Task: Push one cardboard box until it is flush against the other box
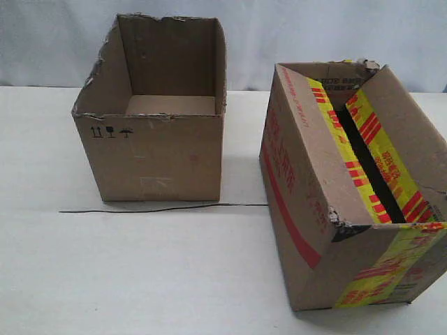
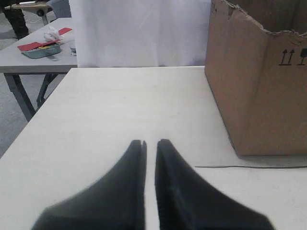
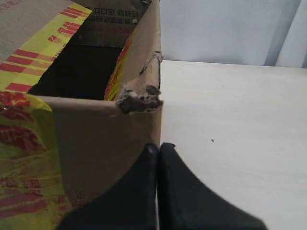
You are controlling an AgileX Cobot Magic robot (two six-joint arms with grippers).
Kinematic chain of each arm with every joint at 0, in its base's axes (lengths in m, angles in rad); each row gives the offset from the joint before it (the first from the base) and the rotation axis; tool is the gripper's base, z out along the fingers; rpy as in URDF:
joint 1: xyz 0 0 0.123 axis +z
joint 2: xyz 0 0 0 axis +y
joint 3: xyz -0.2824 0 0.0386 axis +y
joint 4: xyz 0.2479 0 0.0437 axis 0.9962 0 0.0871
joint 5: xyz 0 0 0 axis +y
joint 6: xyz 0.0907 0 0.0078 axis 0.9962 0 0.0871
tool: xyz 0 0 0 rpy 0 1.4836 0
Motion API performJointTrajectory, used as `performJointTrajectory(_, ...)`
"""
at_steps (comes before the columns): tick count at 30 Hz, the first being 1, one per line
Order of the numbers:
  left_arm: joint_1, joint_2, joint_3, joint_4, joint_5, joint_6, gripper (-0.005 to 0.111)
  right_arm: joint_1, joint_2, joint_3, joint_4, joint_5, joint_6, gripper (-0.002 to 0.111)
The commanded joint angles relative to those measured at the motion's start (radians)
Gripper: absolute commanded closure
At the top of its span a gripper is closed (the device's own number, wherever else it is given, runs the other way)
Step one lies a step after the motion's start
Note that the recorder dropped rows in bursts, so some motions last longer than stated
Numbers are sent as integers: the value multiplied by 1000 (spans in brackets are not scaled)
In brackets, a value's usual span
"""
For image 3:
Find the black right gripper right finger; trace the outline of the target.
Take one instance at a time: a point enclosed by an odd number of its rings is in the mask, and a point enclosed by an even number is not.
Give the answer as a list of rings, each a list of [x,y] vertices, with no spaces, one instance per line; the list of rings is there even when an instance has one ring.
[[[157,171],[159,228],[162,230],[264,230],[257,217],[237,208],[201,182],[163,143]]]

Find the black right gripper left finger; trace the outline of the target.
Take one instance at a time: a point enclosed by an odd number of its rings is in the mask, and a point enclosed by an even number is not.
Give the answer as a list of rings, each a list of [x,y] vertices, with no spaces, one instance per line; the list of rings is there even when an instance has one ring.
[[[126,174],[90,203],[67,214],[58,230],[155,230],[158,147],[144,146]]]

